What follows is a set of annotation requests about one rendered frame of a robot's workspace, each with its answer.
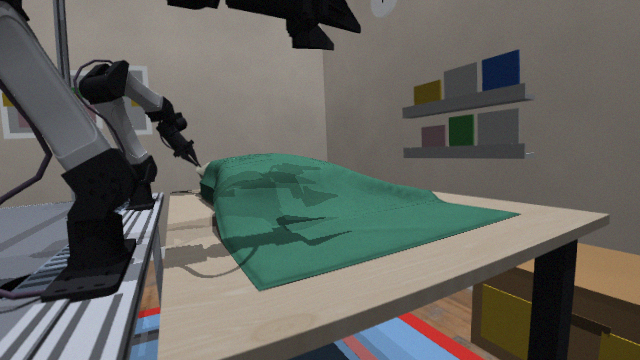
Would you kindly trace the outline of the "green cloth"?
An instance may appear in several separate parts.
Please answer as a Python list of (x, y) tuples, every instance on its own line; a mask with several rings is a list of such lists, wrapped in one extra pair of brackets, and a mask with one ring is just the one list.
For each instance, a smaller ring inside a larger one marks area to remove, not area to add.
[(211, 161), (199, 183), (225, 247), (259, 291), (520, 214), (291, 154)]

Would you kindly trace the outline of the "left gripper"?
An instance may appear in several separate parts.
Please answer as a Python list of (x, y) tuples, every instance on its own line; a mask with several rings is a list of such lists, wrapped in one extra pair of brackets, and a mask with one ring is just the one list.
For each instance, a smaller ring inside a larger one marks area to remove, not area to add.
[[(190, 140), (189, 142), (187, 142), (186, 139), (181, 135), (179, 131), (175, 132), (173, 136), (168, 137), (166, 141), (174, 149), (174, 153), (175, 153), (173, 154), (174, 157), (179, 157), (181, 155), (181, 158), (184, 157), (184, 160), (188, 159), (188, 162), (191, 161), (192, 164), (194, 164), (196, 167), (199, 166), (201, 168), (200, 164), (197, 161), (197, 157), (193, 149), (193, 146), (191, 146), (192, 144), (194, 144), (194, 141)], [(184, 151), (184, 149), (186, 150)], [(190, 153), (188, 151), (190, 151)], [(188, 152), (189, 155), (193, 158), (193, 160), (197, 164), (184, 152)]]

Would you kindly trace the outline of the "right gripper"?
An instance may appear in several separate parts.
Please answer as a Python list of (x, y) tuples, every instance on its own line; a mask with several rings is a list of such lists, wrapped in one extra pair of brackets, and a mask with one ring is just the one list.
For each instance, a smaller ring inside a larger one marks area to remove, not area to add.
[(263, 7), (260, 14), (286, 19), (286, 30), (295, 49), (334, 50), (334, 43), (319, 23), (361, 33), (346, 0), (264, 0)]

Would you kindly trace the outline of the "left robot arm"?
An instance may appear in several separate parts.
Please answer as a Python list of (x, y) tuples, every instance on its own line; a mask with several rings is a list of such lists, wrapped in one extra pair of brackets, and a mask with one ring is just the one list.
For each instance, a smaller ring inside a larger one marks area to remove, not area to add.
[[(187, 121), (181, 112), (175, 114), (169, 100), (146, 87), (128, 69), (129, 63), (125, 60), (116, 61), (111, 66), (106, 63), (96, 65), (80, 80), (79, 91), (110, 123), (112, 130), (105, 122), (118, 149), (125, 154), (138, 175), (138, 188), (130, 197), (129, 206), (125, 210), (142, 211), (153, 209), (155, 205), (156, 199), (152, 199), (150, 184), (155, 182), (157, 166), (152, 155), (148, 155), (141, 145), (127, 115), (122, 96), (126, 95), (140, 105), (151, 122), (162, 121), (158, 123), (156, 130), (165, 140), (175, 132), (186, 129)], [(148, 204), (152, 206), (147, 206)]]

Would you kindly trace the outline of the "grey slotted aluminium extrusion bar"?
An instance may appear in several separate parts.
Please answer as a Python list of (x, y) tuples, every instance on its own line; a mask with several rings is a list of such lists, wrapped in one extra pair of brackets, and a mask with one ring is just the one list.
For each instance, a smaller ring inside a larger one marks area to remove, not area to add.
[[(163, 192), (152, 193), (156, 201), (161, 197), (164, 202)], [(159, 202), (135, 211), (123, 228), (124, 239), (135, 238), (137, 245), (118, 292), (71, 302), (32, 360), (130, 360)]]

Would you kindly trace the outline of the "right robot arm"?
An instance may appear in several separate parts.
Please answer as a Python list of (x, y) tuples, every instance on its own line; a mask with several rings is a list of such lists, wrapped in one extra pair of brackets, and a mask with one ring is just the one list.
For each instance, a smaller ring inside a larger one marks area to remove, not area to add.
[(122, 215), (113, 211), (137, 190), (138, 175), (93, 121), (27, 21), (22, 0), (0, 0), (0, 79), (50, 145), (66, 171), (62, 178), (77, 195), (66, 221), (67, 266), (41, 301), (109, 296), (118, 292), (137, 245), (134, 238), (124, 239)]

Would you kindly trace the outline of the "cream pillow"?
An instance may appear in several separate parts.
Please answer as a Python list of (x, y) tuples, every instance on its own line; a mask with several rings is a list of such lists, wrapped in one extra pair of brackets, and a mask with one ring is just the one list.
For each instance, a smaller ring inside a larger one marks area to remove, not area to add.
[[(209, 162), (209, 163), (210, 163), (210, 162)], [(206, 167), (208, 166), (208, 164), (209, 164), (209, 163), (207, 163), (206, 165), (204, 165), (204, 166), (203, 166), (203, 167), (201, 167), (201, 168), (200, 168), (199, 166), (197, 166), (197, 168), (196, 168), (196, 172), (199, 174), (199, 176), (201, 177), (201, 179), (203, 178), (203, 175), (204, 175), (205, 169), (206, 169)]]

